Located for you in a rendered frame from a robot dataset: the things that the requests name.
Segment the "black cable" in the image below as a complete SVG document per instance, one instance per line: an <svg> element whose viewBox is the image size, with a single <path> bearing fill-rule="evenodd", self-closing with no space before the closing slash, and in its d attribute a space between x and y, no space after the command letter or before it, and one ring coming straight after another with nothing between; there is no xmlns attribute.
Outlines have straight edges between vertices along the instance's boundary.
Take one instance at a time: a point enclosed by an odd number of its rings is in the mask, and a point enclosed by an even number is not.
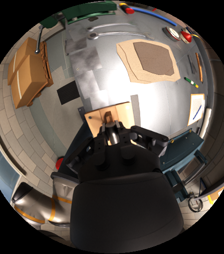
<svg viewBox="0 0 224 254"><path fill-rule="evenodd" d="M200 203L201 203L200 210L193 210L193 208L191 207L191 205L190 205L189 202L190 202L191 199L194 199L194 198L197 198L197 196L192 196L192 197L190 197L190 198L188 199L188 206L189 206L189 209L190 209L192 212L198 213L199 211L201 211L201 210L203 209L203 202L202 202L201 199L199 199L199 201L200 201Z"/></svg>

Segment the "metal table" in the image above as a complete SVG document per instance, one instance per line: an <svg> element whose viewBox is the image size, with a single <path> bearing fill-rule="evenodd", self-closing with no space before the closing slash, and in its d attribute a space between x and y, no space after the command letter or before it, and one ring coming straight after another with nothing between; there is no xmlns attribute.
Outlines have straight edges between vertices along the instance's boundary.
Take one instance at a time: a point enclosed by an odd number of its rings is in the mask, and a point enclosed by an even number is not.
<svg viewBox="0 0 224 254"><path fill-rule="evenodd" d="M116 44L133 39L150 40L149 38L128 34L100 36L94 40L87 38L92 33L87 30L88 27L130 22L133 22L135 26L105 26L95 29L94 32L150 33L154 41L171 48L180 72L180 80L151 84L130 82L127 69L117 54ZM203 63L202 68L204 81L202 84L195 55L195 53L201 54L197 44L200 39L193 36L189 44L182 40L172 41L162 30L166 26L177 32L182 29L180 25L173 26L162 19L141 12L128 15L105 15L99 16L94 21L83 19L66 24L66 53L69 53L76 84L86 112L118 103L132 102L136 125L169 138L176 137L190 128L196 132L197 127L202 126L204 114L198 122L187 126L191 94L205 94L205 101L208 94L205 64ZM196 74L192 74L188 55L191 56L196 67ZM199 88L184 80L184 77L193 80Z"/></svg>

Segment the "pen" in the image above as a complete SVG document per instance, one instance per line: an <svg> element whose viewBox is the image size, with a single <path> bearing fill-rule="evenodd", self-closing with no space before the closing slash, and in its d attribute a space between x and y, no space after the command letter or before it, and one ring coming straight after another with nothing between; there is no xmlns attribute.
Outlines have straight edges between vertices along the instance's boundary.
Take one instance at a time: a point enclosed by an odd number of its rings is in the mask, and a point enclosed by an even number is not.
<svg viewBox="0 0 224 254"><path fill-rule="evenodd" d="M196 116L197 116L197 114L198 114L199 110L201 109L201 107L202 107L202 105L199 107L199 109L198 109L198 111L197 111L197 113L196 113L195 117L193 118L193 120L196 118Z"/></svg>
<svg viewBox="0 0 224 254"><path fill-rule="evenodd" d="M194 83L193 81L191 81L189 78L184 77L184 79L185 79L186 81L188 81L189 83L193 84L196 88L199 87L197 84L195 84L195 83Z"/></svg>

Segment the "black mat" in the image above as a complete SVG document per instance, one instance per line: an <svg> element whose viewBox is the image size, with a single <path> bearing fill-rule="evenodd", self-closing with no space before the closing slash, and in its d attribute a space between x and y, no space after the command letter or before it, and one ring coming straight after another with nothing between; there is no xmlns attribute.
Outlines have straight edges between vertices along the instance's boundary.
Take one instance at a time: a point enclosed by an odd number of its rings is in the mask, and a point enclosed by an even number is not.
<svg viewBox="0 0 224 254"><path fill-rule="evenodd" d="M80 97L76 81L72 81L71 83L58 89L57 94L62 105Z"/></svg>

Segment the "blue hose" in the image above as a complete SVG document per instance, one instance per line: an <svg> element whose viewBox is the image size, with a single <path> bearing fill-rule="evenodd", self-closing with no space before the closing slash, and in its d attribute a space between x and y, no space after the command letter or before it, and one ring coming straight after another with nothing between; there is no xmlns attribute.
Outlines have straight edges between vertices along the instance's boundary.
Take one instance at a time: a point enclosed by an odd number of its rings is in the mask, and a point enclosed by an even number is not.
<svg viewBox="0 0 224 254"><path fill-rule="evenodd" d="M138 9L138 8L134 8L134 7L132 7L132 6L129 6L129 8L133 9L133 10L136 11L136 12L150 14L150 15L155 16L155 17L157 17L157 18L160 18L160 19L162 19L162 20L164 20L164 21L167 21L168 23L174 25L175 27L177 26L176 23L172 22L172 21L169 20L168 18L163 17L163 16L160 16L160 15L157 15L157 14L155 14L155 13L149 11L149 10Z"/></svg>

